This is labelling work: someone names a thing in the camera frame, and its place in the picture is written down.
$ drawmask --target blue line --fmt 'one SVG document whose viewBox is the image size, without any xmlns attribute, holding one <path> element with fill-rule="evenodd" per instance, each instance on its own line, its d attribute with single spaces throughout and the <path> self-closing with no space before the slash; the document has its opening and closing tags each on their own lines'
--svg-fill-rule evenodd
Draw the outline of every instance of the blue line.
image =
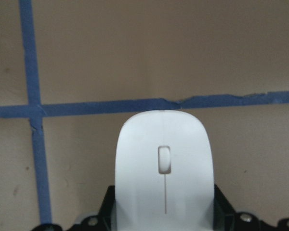
<svg viewBox="0 0 289 231">
<path fill-rule="evenodd" d="M 39 218 L 41 223 L 51 223 L 51 202 L 48 184 L 44 133 L 42 126 L 43 110 L 40 105 L 39 72 L 31 1 L 19 0 L 19 8 L 23 45 L 25 49 L 26 83 L 29 105 L 26 108 L 23 108 L 24 111 L 22 114 L 18 113 L 17 116 L 24 116 L 26 114 L 30 118 L 39 201 Z M 13 109 L 20 108 L 7 108 L 6 111 L 1 109 L 0 112 L 4 116 L 7 116 L 8 114 L 10 115 L 10 112 Z"/>
<path fill-rule="evenodd" d="M 184 101 L 165 99 L 122 100 L 108 102 L 62 103 L 45 105 L 20 105 L 0 107 L 0 118 L 31 118 L 50 116 L 78 116 L 91 114 L 109 114 L 141 112 L 165 109 L 192 109 L 210 107 L 252 106 L 289 103 L 289 91 L 269 92 L 248 96 L 208 95 L 194 96 Z"/>
</svg>

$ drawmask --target computer mouse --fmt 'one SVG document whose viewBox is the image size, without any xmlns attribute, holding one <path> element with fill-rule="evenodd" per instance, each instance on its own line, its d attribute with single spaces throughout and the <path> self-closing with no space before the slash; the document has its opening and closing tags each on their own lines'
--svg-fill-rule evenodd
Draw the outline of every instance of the computer mouse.
<svg viewBox="0 0 289 231">
<path fill-rule="evenodd" d="M 214 178 L 201 122 L 181 111 L 132 116 L 115 169 L 118 231 L 213 230 Z"/>
</svg>

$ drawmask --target tan surface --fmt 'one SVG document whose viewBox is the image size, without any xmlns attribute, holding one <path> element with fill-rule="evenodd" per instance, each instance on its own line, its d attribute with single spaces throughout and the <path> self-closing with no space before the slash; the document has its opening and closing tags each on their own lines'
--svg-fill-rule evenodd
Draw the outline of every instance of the tan surface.
<svg viewBox="0 0 289 231">
<path fill-rule="evenodd" d="M 289 90 L 289 1 L 33 1 L 43 103 Z"/>
<path fill-rule="evenodd" d="M 238 210 L 289 216 L 289 105 L 188 110 L 206 127 L 215 181 Z M 97 211 L 113 184 L 119 130 L 132 114 L 44 119 L 53 220 Z"/>
<path fill-rule="evenodd" d="M 0 119 L 0 231 L 39 224 L 31 130 L 26 119 Z"/>
<path fill-rule="evenodd" d="M 0 106 L 27 104 L 18 1 L 0 1 Z"/>
<path fill-rule="evenodd" d="M 131 115 L 44 119 L 54 223 L 67 229 L 78 215 L 99 210 L 114 184 L 119 131 Z"/>
<path fill-rule="evenodd" d="M 289 104 L 187 110 L 209 135 L 215 182 L 236 210 L 289 217 Z"/>
</svg>

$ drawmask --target white computer mouse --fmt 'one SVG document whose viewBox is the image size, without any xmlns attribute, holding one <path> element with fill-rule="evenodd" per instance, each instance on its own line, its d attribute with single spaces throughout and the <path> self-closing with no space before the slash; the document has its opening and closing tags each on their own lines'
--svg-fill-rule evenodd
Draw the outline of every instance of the white computer mouse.
<svg viewBox="0 0 289 231">
<path fill-rule="evenodd" d="M 117 144 L 118 231 L 213 230 L 210 143 L 194 116 L 171 110 L 134 115 Z"/>
</svg>

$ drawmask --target scroll wheel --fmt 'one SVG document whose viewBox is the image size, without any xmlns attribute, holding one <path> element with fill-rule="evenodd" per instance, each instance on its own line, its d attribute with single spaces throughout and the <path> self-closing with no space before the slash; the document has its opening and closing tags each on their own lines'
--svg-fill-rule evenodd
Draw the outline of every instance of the scroll wheel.
<svg viewBox="0 0 289 231">
<path fill-rule="evenodd" d="M 171 173 L 170 148 L 168 146 L 158 147 L 158 172 L 160 174 Z"/>
</svg>

